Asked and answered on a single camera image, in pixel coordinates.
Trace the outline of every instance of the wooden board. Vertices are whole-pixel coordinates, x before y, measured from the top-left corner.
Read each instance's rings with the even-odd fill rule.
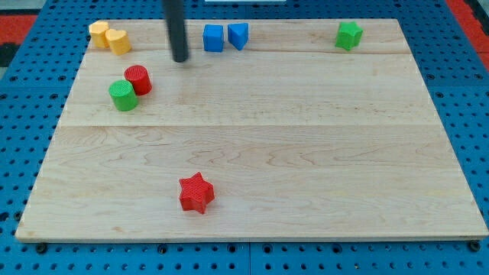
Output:
[[[421,241],[487,236],[395,20],[249,21],[241,52],[170,58],[162,21],[110,21],[133,51],[89,45],[18,226],[26,242]],[[109,85],[142,64],[154,90],[117,112]],[[179,178],[216,199],[183,212]]]

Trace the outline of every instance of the plastic block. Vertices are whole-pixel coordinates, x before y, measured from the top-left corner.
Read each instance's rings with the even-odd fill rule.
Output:
[[[341,22],[339,24],[338,35],[336,36],[336,47],[351,50],[360,43],[361,35],[364,30],[356,22]]]
[[[131,50],[131,42],[129,42],[129,36],[127,31],[117,31],[109,29],[105,32],[110,50],[115,55],[122,55]]]
[[[118,80],[110,85],[108,88],[115,107],[121,111],[131,111],[138,105],[138,97],[134,93],[132,84],[127,80]]]
[[[222,52],[224,47],[224,28],[221,25],[206,24],[204,27],[204,50]]]
[[[108,48],[107,38],[105,37],[105,32],[108,29],[108,22],[106,21],[97,21],[89,26],[89,32],[96,47]]]
[[[214,199],[214,186],[206,182],[200,172],[189,179],[180,179],[180,185],[180,203],[183,211],[196,210],[204,214],[207,204]]]
[[[141,65],[128,67],[124,72],[124,78],[132,84],[136,95],[146,95],[153,88],[146,68]]]
[[[237,23],[228,25],[228,40],[238,50],[248,42],[248,23]]]

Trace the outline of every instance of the red star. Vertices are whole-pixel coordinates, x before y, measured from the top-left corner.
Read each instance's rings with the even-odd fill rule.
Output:
[[[189,179],[180,179],[182,192],[180,193],[180,203],[182,209],[196,210],[200,214],[206,212],[206,206],[214,199],[214,186],[202,178],[198,172]]]

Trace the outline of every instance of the blue cube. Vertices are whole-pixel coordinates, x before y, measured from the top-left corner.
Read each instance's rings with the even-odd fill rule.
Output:
[[[206,24],[204,27],[204,50],[222,52],[224,47],[224,28],[221,25]]]
[[[248,23],[237,23],[228,25],[228,40],[238,50],[248,42]]]

